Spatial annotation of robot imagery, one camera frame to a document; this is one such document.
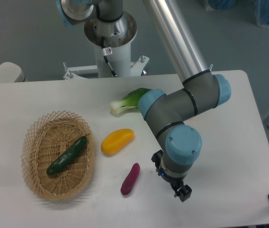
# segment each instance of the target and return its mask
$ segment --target metal pole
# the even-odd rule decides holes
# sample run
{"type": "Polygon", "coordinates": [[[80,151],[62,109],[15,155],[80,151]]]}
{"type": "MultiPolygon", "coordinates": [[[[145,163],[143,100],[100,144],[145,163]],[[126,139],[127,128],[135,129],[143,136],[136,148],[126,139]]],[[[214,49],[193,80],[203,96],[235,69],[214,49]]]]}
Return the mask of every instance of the metal pole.
{"type": "Polygon", "coordinates": [[[143,0],[179,78],[208,69],[176,0],[143,0]]]}

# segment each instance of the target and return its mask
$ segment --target cucumber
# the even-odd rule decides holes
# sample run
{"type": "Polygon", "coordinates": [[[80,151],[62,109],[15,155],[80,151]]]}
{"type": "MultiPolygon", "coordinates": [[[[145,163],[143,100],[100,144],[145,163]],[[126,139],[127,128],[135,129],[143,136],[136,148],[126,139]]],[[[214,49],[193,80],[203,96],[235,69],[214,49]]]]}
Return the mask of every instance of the cucumber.
{"type": "Polygon", "coordinates": [[[87,137],[78,138],[65,152],[63,152],[47,169],[48,175],[62,172],[82,152],[87,144],[87,137]]]}

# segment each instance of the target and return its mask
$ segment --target wicker basket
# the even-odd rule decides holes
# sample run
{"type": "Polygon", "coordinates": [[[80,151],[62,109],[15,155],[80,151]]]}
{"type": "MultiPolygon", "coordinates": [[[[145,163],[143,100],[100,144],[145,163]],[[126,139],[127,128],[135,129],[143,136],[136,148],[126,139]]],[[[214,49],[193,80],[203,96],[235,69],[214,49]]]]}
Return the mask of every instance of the wicker basket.
{"type": "Polygon", "coordinates": [[[71,112],[53,112],[39,118],[28,130],[22,152],[25,183],[39,197],[64,200],[81,191],[94,168],[92,133],[82,117],[71,112]],[[47,175],[48,166],[76,139],[86,135],[87,146],[74,163],[55,175],[47,175]]]}

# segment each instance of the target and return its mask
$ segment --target purple sweet potato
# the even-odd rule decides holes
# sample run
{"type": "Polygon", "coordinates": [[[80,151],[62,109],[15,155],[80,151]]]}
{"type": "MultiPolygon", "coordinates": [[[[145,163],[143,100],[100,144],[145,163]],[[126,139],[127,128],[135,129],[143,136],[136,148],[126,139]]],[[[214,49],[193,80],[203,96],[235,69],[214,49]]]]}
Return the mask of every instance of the purple sweet potato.
{"type": "Polygon", "coordinates": [[[140,173],[140,165],[138,163],[135,163],[122,184],[121,187],[122,195],[127,196],[131,192],[131,190],[135,185],[136,180],[138,179],[139,173],[140,173]]]}

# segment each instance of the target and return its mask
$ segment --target yellow pepper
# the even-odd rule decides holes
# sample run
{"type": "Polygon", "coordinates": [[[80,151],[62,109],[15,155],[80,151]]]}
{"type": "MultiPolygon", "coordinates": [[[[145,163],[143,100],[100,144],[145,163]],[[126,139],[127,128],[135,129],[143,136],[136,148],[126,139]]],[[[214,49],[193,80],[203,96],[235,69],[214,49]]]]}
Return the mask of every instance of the yellow pepper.
{"type": "Polygon", "coordinates": [[[103,140],[101,150],[106,155],[113,155],[129,144],[134,136],[135,133],[131,129],[116,130],[103,140]]]}

